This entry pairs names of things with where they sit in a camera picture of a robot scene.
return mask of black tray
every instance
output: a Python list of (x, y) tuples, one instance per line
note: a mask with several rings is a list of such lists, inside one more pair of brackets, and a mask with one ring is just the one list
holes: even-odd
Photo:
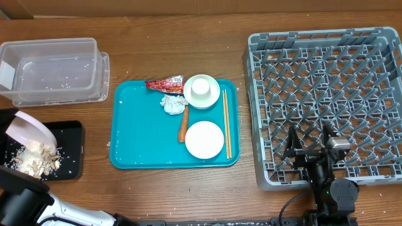
[[(42, 174), (42, 180), (70, 180), (80, 178), (84, 163), (85, 130), (79, 121), (46, 122), (43, 123), (53, 133), (60, 150), (61, 166), (48, 176)], [(9, 163), (16, 156), (22, 145), (8, 137), (5, 150), (0, 150), (4, 163)]]

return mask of crumpled napkin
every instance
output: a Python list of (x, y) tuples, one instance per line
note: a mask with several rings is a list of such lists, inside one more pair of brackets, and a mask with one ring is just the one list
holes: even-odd
[(183, 113), (185, 106), (188, 105), (188, 102), (180, 95), (175, 97), (165, 94), (165, 96), (162, 98), (161, 105), (164, 106), (165, 112), (169, 113), (170, 115), (176, 115)]

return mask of white plate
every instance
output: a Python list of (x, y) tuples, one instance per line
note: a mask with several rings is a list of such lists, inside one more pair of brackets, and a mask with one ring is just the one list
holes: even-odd
[(208, 121), (192, 125), (185, 138), (187, 150), (196, 158), (210, 159), (220, 153), (224, 146), (224, 133), (216, 124)]

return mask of chopsticks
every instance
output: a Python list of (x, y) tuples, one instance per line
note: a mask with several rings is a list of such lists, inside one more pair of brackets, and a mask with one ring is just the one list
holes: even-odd
[(232, 143), (231, 143), (231, 126), (229, 120), (229, 108), (227, 105), (227, 91), (222, 91), (223, 102), (224, 102), (224, 120), (225, 120), (225, 140), (226, 140), (226, 158), (232, 158)]

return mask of cardboard wall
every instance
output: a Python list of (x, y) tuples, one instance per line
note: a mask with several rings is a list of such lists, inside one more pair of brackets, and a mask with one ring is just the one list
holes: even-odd
[(0, 0), (12, 19), (402, 10), (400, 0)]
[(4, 19), (8, 19), (8, 17), (6, 16), (6, 14), (4, 12), (1, 11), (0, 9), (0, 20), (4, 20)]
[(0, 0), (0, 9), (10, 19), (32, 19), (32, 14), (18, 0)]

